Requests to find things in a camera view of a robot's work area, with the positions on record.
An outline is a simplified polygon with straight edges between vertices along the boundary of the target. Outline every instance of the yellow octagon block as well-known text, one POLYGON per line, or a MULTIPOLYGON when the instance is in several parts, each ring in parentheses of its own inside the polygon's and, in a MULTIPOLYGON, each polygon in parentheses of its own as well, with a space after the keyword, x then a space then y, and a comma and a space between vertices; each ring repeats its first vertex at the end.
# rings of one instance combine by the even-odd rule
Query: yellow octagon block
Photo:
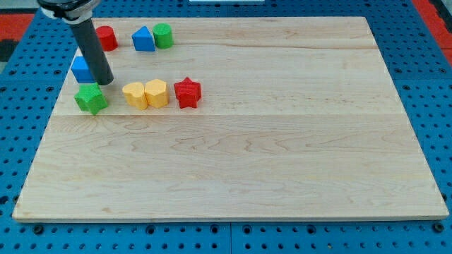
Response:
POLYGON ((148 101, 144 93, 144 85, 141 82, 134 82, 125 85, 122 92, 129 105, 137 109, 144 110, 148 108, 148 101))
POLYGON ((152 107, 164 107, 168 105, 168 102, 170 101, 167 83, 163 80, 154 79, 147 82, 144 91, 146 99, 148 99, 148 103, 152 107))

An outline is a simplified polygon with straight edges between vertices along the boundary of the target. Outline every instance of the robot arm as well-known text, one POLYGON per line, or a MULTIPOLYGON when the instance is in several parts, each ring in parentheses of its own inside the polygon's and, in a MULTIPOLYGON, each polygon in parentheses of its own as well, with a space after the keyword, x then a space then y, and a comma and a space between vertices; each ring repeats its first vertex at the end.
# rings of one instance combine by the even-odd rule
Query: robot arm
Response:
POLYGON ((86 63, 99 85, 113 81, 104 51, 97 38, 91 16, 101 0, 37 0, 50 18, 62 18, 69 25, 86 63))

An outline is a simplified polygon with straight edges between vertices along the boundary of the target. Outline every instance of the blue pegboard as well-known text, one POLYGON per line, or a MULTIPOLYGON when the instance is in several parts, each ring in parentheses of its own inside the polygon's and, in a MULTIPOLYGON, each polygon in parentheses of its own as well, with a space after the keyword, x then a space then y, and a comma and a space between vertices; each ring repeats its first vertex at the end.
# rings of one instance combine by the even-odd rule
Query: blue pegboard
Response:
MULTIPOLYGON (((410 1, 104 0, 97 17, 365 16, 452 208, 452 70, 410 1)), ((0 75, 0 253, 450 253, 452 222, 18 224, 11 219, 76 50, 40 12, 0 75)))

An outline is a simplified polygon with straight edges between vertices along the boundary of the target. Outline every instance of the wood grain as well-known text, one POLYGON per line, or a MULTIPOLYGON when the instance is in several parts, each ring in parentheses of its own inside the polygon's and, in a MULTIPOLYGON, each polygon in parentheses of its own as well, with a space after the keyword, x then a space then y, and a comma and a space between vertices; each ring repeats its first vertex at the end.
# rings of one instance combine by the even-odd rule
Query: wood grain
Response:
POLYGON ((110 25, 115 81, 97 116, 71 73, 14 218, 20 222, 443 219, 441 194, 364 18, 129 18, 110 25), (142 25, 175 45, 135 52, 142 25), (179 109, 172 84, 202 84, 179 109), (170 103, 121 87, 159 78, 170 103))

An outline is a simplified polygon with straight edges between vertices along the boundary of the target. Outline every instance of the blue cube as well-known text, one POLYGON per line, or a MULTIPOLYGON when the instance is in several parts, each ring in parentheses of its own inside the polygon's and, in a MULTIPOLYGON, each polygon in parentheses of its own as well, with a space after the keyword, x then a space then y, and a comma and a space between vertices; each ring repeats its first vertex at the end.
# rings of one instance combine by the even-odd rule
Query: blue cube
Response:
POLYGON ((71 71, 79 83, 94 83, 95 80, 91 75, 90 69, 86 64, 83 56, 77 56, 72 63, 71 71))
POLYGON ((132 40, 136 51, 155 51, 153 36, 150 34, 146 26, 143 26, 140 30, 136 31, 132 35, 132 40))

